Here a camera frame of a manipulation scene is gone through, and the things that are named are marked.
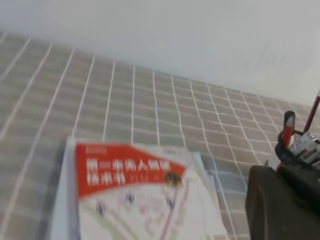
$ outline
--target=label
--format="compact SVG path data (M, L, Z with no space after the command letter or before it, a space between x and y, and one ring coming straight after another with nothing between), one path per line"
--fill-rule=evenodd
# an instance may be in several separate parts
M182 185L186 167L127 144L78 144L78 197L132 184Z

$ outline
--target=book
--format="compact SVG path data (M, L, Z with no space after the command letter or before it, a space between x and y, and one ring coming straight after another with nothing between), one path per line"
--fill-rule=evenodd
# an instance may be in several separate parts
M142 144L75 148L82 240L228 239L196 153Z

